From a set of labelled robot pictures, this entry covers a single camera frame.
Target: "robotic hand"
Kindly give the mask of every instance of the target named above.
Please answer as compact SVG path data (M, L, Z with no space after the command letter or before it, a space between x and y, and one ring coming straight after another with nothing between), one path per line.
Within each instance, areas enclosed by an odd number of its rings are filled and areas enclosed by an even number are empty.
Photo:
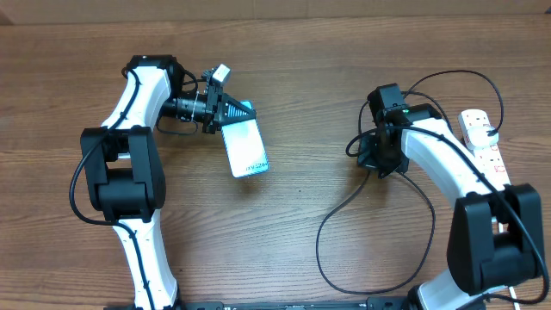
M207 88L202 95L195 77L170 55L134 56L123 75L127 87L113 114L101 127L82 133L83 160L71 182L71 206L81 220L113 226L119 235L135 287L134 305L123 309L183 309L161 235L166 188L152 130L161 116L199 121L203 133L220 130L232 174L249 176L269 168L256 111L250 102L223 92L230 76L225 65L203 72ZM192 77L195 93L182 91L185 75ZM118 159L130 159L132 168L107 167ZM85 218L74 204L74 184L83 167L92 206L103 212L105 221Z
M369 94L368 105L376 129L355 137L347 153L357 156L360 166L378 171L379 178L394 171L406 172L413 160L455 206L447 252L449 269L412 288L406 298L368 298L369 310L478 310L485 308L483 301L489 298L514 301L494 294L496 290L541 275L548 281L542 204L534 188L511 186L508 178L504 181L495 173L500 169L477 162L432 106L408 106L397 84L378 87ZM495 140L487 137L493 136L487 130L475 128L468 133L466 142ZM360 151L350 154L358 140L362 140ZM493 218L508 224L508 231L494 234ZM545 298L547 288L544 283L539 299Z

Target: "power outlet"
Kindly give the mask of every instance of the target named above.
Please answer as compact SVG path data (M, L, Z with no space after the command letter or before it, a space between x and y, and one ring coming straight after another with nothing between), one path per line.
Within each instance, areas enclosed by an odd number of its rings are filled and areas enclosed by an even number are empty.
M459 114L458 119L465 144L468 144L472 139L468 135L469 129L473 127L491 127L488 114L480 109L465 110ZM469 149L469 151L474 155L476 161L482 164L487 171L493 173L502 184L511 184L497 143L484 148Z

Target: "wooden table top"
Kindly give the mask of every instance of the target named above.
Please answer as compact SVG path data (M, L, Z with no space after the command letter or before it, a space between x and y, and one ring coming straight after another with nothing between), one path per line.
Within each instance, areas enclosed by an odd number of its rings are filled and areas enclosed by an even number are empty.
M481 71L501 90L502 156L511 181L530 183L542 196L550 253L549 29L548 15L0 28L0 308L133 302L120 240L110 228L78 220L67 193L81 157L79 136L111 114L126 85L120 69L134 54L174 54L196 74L231 66L225 91L254 102L269 155L269 173L234 179L220 133L155 133L167 182L164 244L186 301L364 298L330 288L314 255L320 221L366 173L344 148L375 87L407 88L448 69ZM418 90L441 102L457 133L464 109L484 109L497 124L497 98L479 77L435 77ZM452 211L415 164L408 175L436 206L434 243L413 285L447 268ZM102 218L84 177L77 204ZM430 212L418 193L401 177L373 177L327 223L320 255L337 285L385 288L415 270L429 232ZM517 294L536 296L541 285L529 281ZM499 301L492 307L512 308Z

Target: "white power strip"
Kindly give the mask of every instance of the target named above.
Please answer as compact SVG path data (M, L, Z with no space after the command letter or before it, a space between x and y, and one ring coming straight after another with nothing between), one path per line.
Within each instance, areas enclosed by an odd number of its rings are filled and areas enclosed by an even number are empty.
M501 158L501 153L499 152L497 141L495 144L488 146L474 146L472 141L476 140L476 137L469 136L469 134L486 134L486 131L482 130L473 130L473 128L480 127L489 127L490 119L488 114L479 109L469 109L461 112L457 117L459 120L459 126L461 127L461 132L463 133L463 139L465 140L465 145L467 149L474 155L475 160L486 167L486 170L489 173L493 173L497 180L502 184L511 184L509 180L509 175L505 169L505 164ZM500 233L504 231L503 224L498 223L498 230ZM512 298L517 298L515 294L515 289L509 287L509 293ZM520 306L515 302L515 310L520 310Z

